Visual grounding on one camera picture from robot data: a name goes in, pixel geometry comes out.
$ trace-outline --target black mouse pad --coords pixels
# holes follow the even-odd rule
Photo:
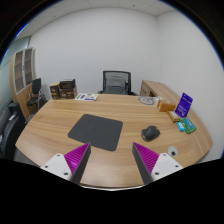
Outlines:
[[[84,114],[68,133],[68,137],[92,146],[115,151],[123,122]]]

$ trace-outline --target purple object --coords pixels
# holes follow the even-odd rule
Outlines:
[[[151,174],[159,158],[159,154],[135,142],[134,145],[142,159],[142,162],[145,164],[147,171],[149,172],[149,174]]]
[[[193,102],[193,99],[190,96],[188,96],[186,93],[183,93],[180,99],[180,102],[177,108],[175,109],[175,113],[181,118],[186,117],[188,114],[188,111],[190,110],[192,102]]]
[[[85,145],[73,149],[71,152],[64,155],[65,160],[72,172],[72,175],[75,173],[89,145],[90,143],[86,143]]]

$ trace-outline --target small box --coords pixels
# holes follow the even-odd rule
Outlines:
[[[51,96],[53,100],[58,100],[60,99],[60,94],[59,94],[59,89],[60,89],[60,83],[55,82],[50,85],[50,91],[51,91]]]
[[[60,89],[73,89],[75,87],[75,79],[63,79],[60,81]]]
[[[61,99],[74,99],[77,96],[77,87],[73,89],[60,89]]]
[[[168,100],[159,100],[157,108],[159,109],[159,112],[174,111],[176,108],[176,104]]]
[[[177,127],[178,127],[179,131],[184,131],[185,130],[185,128],[184,128],[184,126],[181,122],[177,122]]]
[[[167,114],[170,116],[172,121],[179,121],[180,117],[174,111],[167,111]]]

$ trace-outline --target ceiling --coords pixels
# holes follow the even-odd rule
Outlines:
[[[175,10],[173,7],[158,0],[64,0],[39,13],[21,31],[15,40],[31,36],[48,23],[77,11],[92,8],[126,8],[159,16]]]

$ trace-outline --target book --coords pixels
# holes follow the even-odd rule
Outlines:
[[[93,93],[79,93],[78,96],[75,98],[75,100],[88,100],[88,101],[94,101],[98,97],[99,94],[93,94]]]

